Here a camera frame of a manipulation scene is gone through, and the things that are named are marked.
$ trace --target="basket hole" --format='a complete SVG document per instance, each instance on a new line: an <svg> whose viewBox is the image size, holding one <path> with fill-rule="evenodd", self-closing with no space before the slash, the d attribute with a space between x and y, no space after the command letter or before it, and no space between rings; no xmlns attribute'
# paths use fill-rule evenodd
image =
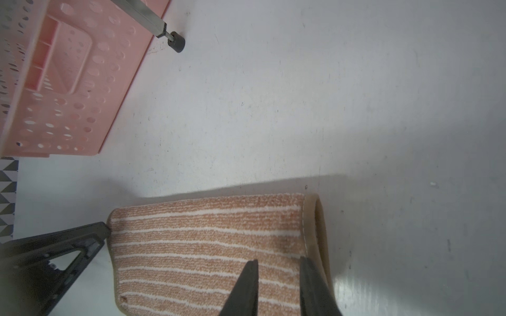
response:
<svg viewBox="0 0 506 316"><path fill-rule="evenodd" d="M53 136L54 136L54 134L51 133L50 131L42 133L42 138L45 138L45 139L52 138Z"/></svg>
<svg viewBox="0 0 506 316"><path fill-rule="evenodd" d="M79 96L83 99L88 99L90 97L90 93L88 91L79 91Z"/></svg>
<svg viewBox="0 0 506 316"><path fill-rule="evenodd" d="M117 15L109 16L109 22L111 22L114 25L119 25L121 23L119 16L117 16Z"/></svg>
<svg viewBox="0 0 506 316"><path fill-rule="evenodd" d="M86 24L87 27L92 27L93 28L93 27L97 26L97 21L95 21L92 18L85 18L84 22L85 22L85 24Z"/></svg>
<svg viewBox="0 0 506 316"><path fill-rule="evenodd" d="M100 75L100 71L97 68L88 69L88 73L94 77L98 77Z"/></svg>
<svg viewBox="0 0 506 316"><path fill-rule="evenodd" d="M38 105L30 105L26 108L29 112L38 112L40 111L40 106Z"/></svg>
<svg viewBox="0 0 506 316"><path fill-rule="evenodd" d="M95 86L95 83L93 82L93 80L85 80L85 81L83 81L83 83L88 88L93 88Z"/></svg>
<svg viewBox="0 0 506 316"><path fill-rule="evenodd" d="M102 56L93 56L92 57L93 61L97 64L103 64L105 62L105 58L103 58Z"/></svg>
<svg viewBox="0 0 506 316"><path fill-rule="evenodd" d="M60 4L60 10L66 15L74 15L75 10L70 4L62 3Z"/></svg>
<svg viewBox="0 0 506 316"><path fill-rule="evenodd" d="M65 105L67 104L67 100L65 100L64 98L56 98L55 103L58 105Z"/></svg>
<svg viewBox="0 0 506 316"><path fill-rule="evenodd" d="M108 38L113 38L115 36L114 34L114 31L111 30L110 28L105 28L104 29L104 34L105 36L107 36Z"/></svg>
<svg viewBox="0 0 506 316"><path fill-rule="evenodd" d="M125 37L122 37L119 39L119 43L121 44L121 46L123 46L124 48L128 48L130 47L130 41L125 38Z"/></svg>
<svg viewBox="0 0 506 316"><path fill-rule="evenodd" d="M90 10L95 13L102 13L102 6L95 1L90 2Z"/></svg>
<svg viewBox="0 0 506 316"><path fill-rule="evenodd" d="M119 70L119 65L112 63L112 64L109 65L109 69L111 69L112 71L118 71Z"/></svg>
<svg viewBox="0 0 506 316"><path fill-rule="evenodd" d="M106 42L100 42L100 43L98 43L97 46L98 46L98 49L100 49L103 52L106 52L109 50L109 44L107 44Z"/></svg>
<svg viewBox="0 0 506 316"><path fill-rule="evenodd" d="M125 53L122 51L117 51L116 52L116 59L118 59L118 60L125 59Z"/></svg>
<svg viewBox="0 0 506 316"><path fill-rule="evenodd" d="M83 103L79 103L79 102L74 103L74 109L76 109L76 110L82 110L84 108L85 108L85 105Z"/></svg>
<svg viewBox="0 0 506 316"><path fill-rule="evenodd" d="M19 135L28 137L33 135L33 131L31 129L22 129L19 131Z"/></svg>

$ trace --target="white floor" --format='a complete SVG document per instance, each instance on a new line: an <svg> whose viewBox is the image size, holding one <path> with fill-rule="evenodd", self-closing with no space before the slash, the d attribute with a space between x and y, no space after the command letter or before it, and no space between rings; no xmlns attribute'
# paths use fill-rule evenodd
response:
<svg viewBox="0 0 506 316"><path fill-rule="evenodd" d="M21 159L15 238L318 192L344 315L504 314L504 1L173 0L164 19L187 46L152 44L101 154ZM111 272L104 249L51 315L120 315Z"/></svg>

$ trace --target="white stripe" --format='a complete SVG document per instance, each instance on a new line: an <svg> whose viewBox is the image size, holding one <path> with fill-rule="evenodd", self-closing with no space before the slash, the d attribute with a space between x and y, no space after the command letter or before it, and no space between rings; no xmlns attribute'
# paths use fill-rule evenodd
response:
<svg viewBox="0 0 506 316"><path fill-rule="evenodd" d="M292 304L292 303L287 303L287 302L281 302L281 301L278 301L277 299L273 299L273 298L259 297L258 301L259 302L271 303L271 304L274 304L274 305L281 305L281 306L289 307L289 308L293 308L293 309L300 309L301 308L297 304Z"/></svg>
<svg viewBox="0 0 506 316"><path fill-rule="evenodd" d="M278 282L278 281L259 279L258 282L264 283L264 284L270 284L270 285L277 285L277 286L280 286L280 287L285 287L285 288L294 289L294 290L299 290L299 287L296 286L296 285L281 283L281 282Z"/></svg>
<svg viewBox="0 0 506 316"><path fill-rule="evenodd" d="M137 308L137 309L147 310L147 311L153 312L155 314L160 314L160 315L181 316L179 314L174 314L174 313L172 313L170 311L152 309L152 308L141 306L141 305L133 305L133 304L127 304L127 303L121 303L120 305L123 306L123 307L126 307L126 308L130 307L130 308Z"/></svg>
<svg viewBox="0 0 506 316"><path fill-rule="evenodd" d="M238 245L238 244L229 244L229 243L222 243L219 241L207 241L207 240L152 240L152 241L139 241L139 242L126 242L126 243L115 243L111 246L114 247L121 247L121 246L142 246L142 245L151 245L151 244L208 244L208 245L219 245L223 247L230 247L230 248L244 248L247 250L255 251L255 252L263 252L268 254L273 254L277 256L283 256L288 258L300 258L300 254L296 253L284 253L284 252L275 252L272 250L267 249L259 249L254 247L248 247L245 245Z"/></svg>
<svg viewBox="0 0 506 316"><path fill-rule="evenodd" d="M119 283L120 284L123 284L123 283L144 283L144 284L153 284L153 285L173 286L173 287L177 287L177 288L182 288L187 291L194 291L194 292L200 292L200 293L208 293L208 294L220 293L220 294L226 294L226 295L230 294L230 291L223 290L223 289L201 289L201 288L196 288L193 286L183 285L183 284L179 284L179 283L151 281L151 280L145 280L145 279L120 280Z"/></svg>
<svg viewBox="0 0 506 316"><path fill-rule="evenodd" d="M225 295L230 294L230 291L222 290L222 289L200 289L200 288L195 288L192 286L187 286L187 285L182 285L182 284L149 281L149 280L142 280L142 279L122 280L119 283L122 284L122 283L131 283L131 282L175 286L175 287L180 287L182 289L189 290L189 291L208 293L208 294L212 294L212 293L221 293L221 294L225 294ZM121 295L142 295L142 296L149 297L149 298L154 298L154 299L157 298L157 297L154 297L155 295L148 295L148 294L143 294L143 293L138 293L138 292L125 292L125 293L122 293ZM179 300L176 300L176 299L167 299L167 300L179 303ZM282 302L282 301L279 301L279 300L273 299L273 298L258 297L258 301L259 302L266 302L266 303L270 303L270 304L274 304L274 305L280 305L280 306L293 308L293 309L300 308L300 306L297 304Z"/></svg>
<svg viewBox="0 0 506 316"><path fill-rule="evenodd" d="M118 271L129 271L129 270L150 270L150 271L164 271L164 272L180 272L180 273L187 273L191 275L201 275L201 276L208 276L208 277L232 277L232 278L238 278L239 275L234 273L228 273L228 272L207 272L207 271L198 271L198 270L185 270L185 269L179 269L179 268L158 268L158 267L152 267L152 266L127 266L118 268ZM281 283L278 281L270 281L270 280L264 280L259 279L258 282L264 283L264 284L271 284L276 285L280 287L286 287L289 289L298 290L299 287L291 284Z"/></svg>
<svg viewBox="0 0 506 316"><path fill-rule="evenodd" d="M243 258L235 258L235 257L224 257L224 256L209 256L205 254L179 254L179 253L131 253L124 254L119 256L114 256L114 259L125 259L125 258L185 258L185 259L205 259L205 260L221 260L221 261L237 261L237 262L248 262L248 259ZM298 274L298 271L293 271L292 269L283 268L277 265L270 265L259 263L260 266L265 266L272 269L281 270L283 272Z"/></svg>
<svg viewBox="0 0 506 316"><path fill-rule="evenodd" d="M228 273L228 272L206 272L206 271L198 271L198 270L185 270L185 269L179 269L179 268L158 268L158 267L151 267L151 266L127 266L118 268L118 271L128 271L128 270L150 270L150 271L167 271L167 272L181 272L181 273L188 273L191 275L202 275L202 276L219 276L219 277L233 277L238 278L239 275L234 273Z"/></svg>
<svg viewBox="0 0 506 316"><path fill-rule="evenodd" d="M218 227L178 227L178 228L150 228L145 230L124 230L111 232L112 235L119 234L135 234L135 233L151 233L151 232L190 232L199 231L207 232L214 231L220 233L231 233L231 234L243 234L243 235L254 235L254 236L285 236L285 237L300 237L301 232L295 230L275 230L275 231L247 231L247 230L235 230L231 228L218 228Z"/></svg>
<svg viewBox="0 0 506 316"><path fill-rule="evenodd" d="M123 218L111 218L111 222L125 221L125 220L140 220L152 219L162 217L174 216L199 216L199 215L217 215L217 214L238 214L238 213L258 213L258 212L284 212L284 211L297 211L302 207L300 205L287 205L287 206L264 206L264 207L239 207L239 208L213 208L202 209L188 212L166 212L152 215L129 216Z"/></svg>
<svg viewBox="0 0 506 316"><path fill-rule="evenodd" d="M158 299L158 300L161 300L161 301L169 301L169 302L183 304L183 305L186 305L188 307L193 307L193 308L198 308L198 309L221 310L220 306L199 305L199 304L191 303L191 302L186 301L186 300L181 300L181 299L176 299L176 298L166 297L166 296L160 296L160 295L151 295L151 294L140 293L140 292L124 292L124 293L120 294L120 296L125 296L125 295L135 295L135 296L147 297L147 298L150 298L150 299Z"/></svg>

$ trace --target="pink plastic basket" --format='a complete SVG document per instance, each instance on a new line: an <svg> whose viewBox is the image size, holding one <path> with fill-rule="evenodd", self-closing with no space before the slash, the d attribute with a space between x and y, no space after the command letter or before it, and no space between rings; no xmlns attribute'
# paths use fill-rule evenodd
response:
<svg viewBox="0 0 506 316"><path fill-rule="evenodd" d="M152 35L110 0L1 6L0 155L96 155Z"/></svg>

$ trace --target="metal bar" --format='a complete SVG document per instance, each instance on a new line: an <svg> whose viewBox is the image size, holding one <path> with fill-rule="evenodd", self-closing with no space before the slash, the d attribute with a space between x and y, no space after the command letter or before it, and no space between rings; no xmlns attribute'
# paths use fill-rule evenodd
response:
<svg viewBox="0 0 506 316"><path fill-rule="evenodd" d="M104 245L102 222L0 245L0 306L5 315L47 316ZM80 251L59 270L50 260Z"/></svg>
<svg viewBox="0 0 506 316"><path fill-rule="evenodd" d="M141 0L111 1L156 37L166 36L170 41L174 41L172 35L166 31L167 24Z"/></svg>

